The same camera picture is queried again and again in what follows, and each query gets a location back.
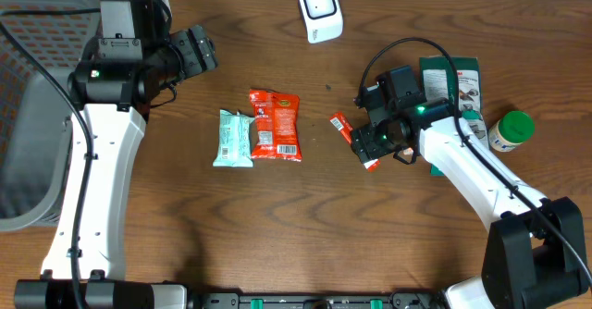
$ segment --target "red snack bag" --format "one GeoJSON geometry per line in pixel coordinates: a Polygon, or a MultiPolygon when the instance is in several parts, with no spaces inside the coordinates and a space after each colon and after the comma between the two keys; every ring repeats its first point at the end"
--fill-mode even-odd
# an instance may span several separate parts
{"type": "MultiPolygon", "coordinates": [[[[350,125],[348,119],[345,118],[343,113],[339,111],[337,114],[333,115],[329,119],[329,121],[331,121],[331,124],[333,124],[335,129],[337,129],[341,133],[343,138],[345,138],[345,141],[348,142],[348,144],[352,144],[351,133],[353,131],[353,128],[352,125],[350,125]]],[[[368,171],[375,171],[378,165],[380,165],[380,160],[371,160],[364,163],[364,167],[366,167],[368,171]]]]}
{"type": "Polygon", "coordinates": [[[259,142],[251,158],[282,158],[302,161],[296,118],[298,118],[297,95],[251,90],[249,93],[259,142]]]}

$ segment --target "green box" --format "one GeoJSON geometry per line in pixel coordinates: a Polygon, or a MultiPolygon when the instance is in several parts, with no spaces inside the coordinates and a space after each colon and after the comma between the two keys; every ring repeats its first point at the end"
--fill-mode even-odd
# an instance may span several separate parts
{"type": "MultiPolygon", "coordinates": [[[[462,111],[462,117],[467,119],[481,143],[489,148],[487,128],[481,115],[483,96],[481,94],[481,72],[477,58],[454,57],[452,60],[459,73],[459,83],[461,84],[459,108],[462,111]]],[[[443,56],[422,57],[419,58],[419,68],[427,101],[448,97],[450,104],[453,105],[456,88],[448,60],[443,56]]],[[[437,167],[433,166],[430,174],[444,175],[437,167]]]]}

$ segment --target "wooden table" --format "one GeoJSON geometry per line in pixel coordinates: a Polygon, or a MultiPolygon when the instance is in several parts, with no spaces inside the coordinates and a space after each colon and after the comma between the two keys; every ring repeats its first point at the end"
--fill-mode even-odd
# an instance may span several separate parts
{"type": "MultiPolygon", "coordinates": [[[[389,293],[478,274],[487,233],[449,181],[430,177],[423,160],[385,159],[368,173],[328,121],[341,110],[354,127],[366,122],[352,103],[364,67],[408,36],[479,58],[488,125],[514,108],[535,119],[532,140],[499,157],[549,198],[578,204],[592,253],[592,0],[340,0],[342,36],[316,45],[306,42],[297,0],[170,2],[173,31],[203,25],[220,66],[183,83],[178,101],[151,115],[129,190],[129,280],[389,293]],[[212,167],[219,109],[252,114],[250,88],[301,97],[301,163],[212,167]]],[[[370,77],[435,54],[404,45],[370,77]]],[[[12,305],[17,279],[38,277],[53,235],[0,234],[2,307],[12,305]]]]}

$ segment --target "black cable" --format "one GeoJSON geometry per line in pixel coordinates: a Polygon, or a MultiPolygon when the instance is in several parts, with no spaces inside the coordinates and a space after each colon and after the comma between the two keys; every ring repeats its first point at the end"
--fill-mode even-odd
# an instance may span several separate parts
{"type": "Polygon", "coordinates": [[[175,100],[177,100],[177,88],[175,88],[175,85],[172,85],[172,84],[171,85],[168,85],[167,87],[165,87],[165,89],[169,89],[173,93],[173,97],[170,100],[165,101],[165,102],[163,102],[161,104],[158,104],[158,105],[150,105],[150,108],[151,109],[154,109],[154,108],[157,108],[159,106],[163,106],[163,105],[166,105],[166,104],[169,104],[169,103],[173,103],[173,102],[175,102],[175,100]]]}
{"type": "MultiPolygon", "coordinates": [[[[40,10],[13,10],[13,11],[4,11],[0,13],[0,17],[6,16],[15,16],[15,15],[48,15],[48,16],[56,16],[56,15],[76,15],[76,14],[88,14],[88,13],[100,13],[101,10],[99,8],[89,8],[89,9],[77,9],[77,10],[69,10],[69,11],[40,11],[40,10]]],[[[76,203],[76,212],[74,214],[74,223],[72,225],[72,242],[71,247],[69,250],[70,253],[70,263],[72,269],[72,289],[74,291],[74,300],[76,302],[76,306],[79,309],[87,308],[87,304],[82,296],[82,291],[80,289],[80,267],[79,267],[79,234],[80,234],[80,220],[82,218],[82,207],[84,206],[84,197],[86,194],[86,189],[88,187],[89,176],[91,174],[91,163],[94,158],[93,154],[93,138],[91,137],[91,133],[89,131],[84,118],[80,115],[76,106],[68,96],[68,93],[60,86],[59,82],[54,79],[54,77],[43,67],[41,63],[39,63],[33,56],[31,56],[25,48],[23,48],[20,43],[10,34],[10,32],[5,28],[4,24],[0,21],[0,32],[4,34],[6,39],[15,47],[27,60],[43,75],[47,81],[55,88],[57,93],[64,99],[64,102],[68,105],[74,117],[80,123],[80,127],[82,129],[82,133],[84,134],[84,140],[86,141],[86,155],[84,156],[84,170],[82,172],[82,181],[80,182],[80,192],[78,201],[76,203]]]]}
{"type": "Polygon", "coordinates": [[[79,15],[79,14],[89,14],[89,13],[101,13],[101,8],[73,9],[73,10],[67,10],[67,11],[18,9],[18,10],[4,11],[0,14],[0,16],[1,17],[16,16],[16,15],[62,16],[62,15],[79,15]]]}
{"type": "Polygon", "coordinates": [[[481,164],[483,164],[484,167],[487,168],[487,170],[489,170],[506,188],[508,188],[511,195],[516,196],[516,198],[518,198],[523,204],[528,206],[528,208],[530,208],[535,213],[536,217],[543,223],[543,225],[547,229],[549,229],[549,231],[553,235],[555,235],[557,237],[557,239],[559,239],[559,241],[563,244],[563,246],[565,248],[567,248],[567,250],[573,256],[573,258],[575,258],[575,260],[577,261],[577,264],[584,270],[584,274],[586,275],[586,279],[588,282],[588,287],[591,287],[592,286],[592,273],[590,273],[590,269],[588,268],[588,266],[586,265],[586,263],[584,262],[584,260],[580,256],[580,254],[572,246],[572,244],[563,236],[561,231],[559,229],[557,229],[555,227],[555,225],[553,225],[553,223],[532,202],[530,202],[526,197],[524,197],[524,195],[518,190],[517,186],[515,186],[508,179],[506,179],[495,167],[493,167],[485,159],[484,156],[482,156],[475,149],[475,147],[473,146],[473,144],[469,140],[469,137],[464,135],[463,130],[461,129],[461,121],[460,121],[461,109],[459,109],[459,103],[460,103],[459,99],[460,99],[461,88],[460,88],[460,83],[459,83],[458,71],[456,70],[456,66],[454,65],[454,61],[452,61],[452,57],[446,52],[446,50],[444,50],[444,48],[442,48],[437,43],[434,43],[430,40],[420,38],[420,37],[404,38],[404,39],[400,39],[398,41],[395,41],[395,42],[387,45],[378,54],[376,54],[376,56],[374,58],[372,58],[372,60],[370,61],[370,63],[366,67],[366,70],[364,71],[364,74],[362,76],[362,81],[360,82],[360,91],[359,91],[359,95],[358,95],[358,100],[359,100],[360,96],[362,95],[362,88],[364,87],[366,77],[368,75],[368,72],[370,71],[370,67],[372,67],[372,65],[384,53],[386,53],[390,48],[392,48],[398,44],[401,44],[401,43],[407,43],[407,42],[413,42],[413,41],[420,42],[420,43],[426,43],[426,44],[429,44],[429,45],[435,47],[436,49],[439,50],[439,52],[444,57],[446,57],[446,60],[450,64],[450,68],[452,69],[452,76],[454,78],[454,85],[456,88],[455,99],[454,99],[454,126],[456,127],[456,131],[459,134],[459,138],[461,139],[462,144],[464,144],[471,151],[471,153],[473,153],[473,155],[479,160],[479,162],[481,162],[481,164]]]}

